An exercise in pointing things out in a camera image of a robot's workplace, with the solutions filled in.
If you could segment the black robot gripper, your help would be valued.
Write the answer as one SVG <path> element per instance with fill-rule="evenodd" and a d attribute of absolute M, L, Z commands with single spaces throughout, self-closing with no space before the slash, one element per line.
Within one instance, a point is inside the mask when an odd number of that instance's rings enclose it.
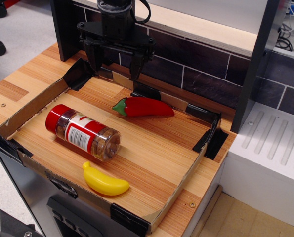
<path fill-rule="evenodd" d="M 84 44 L 89 64 L 96 73 L 103 64 L 105 49 L 132 55 L 131 80 L 137 80 L 146 61 L 153 59 L 155 39 L 136 28 L 136 24 L 145 24 L 151 18 L 148 2 L 142 0 L 141 3 L 148 10 L 144 20 L 136 19 L 134 0 L 98 0 L 101 20 L 77 24 L 80 42 Z"/>

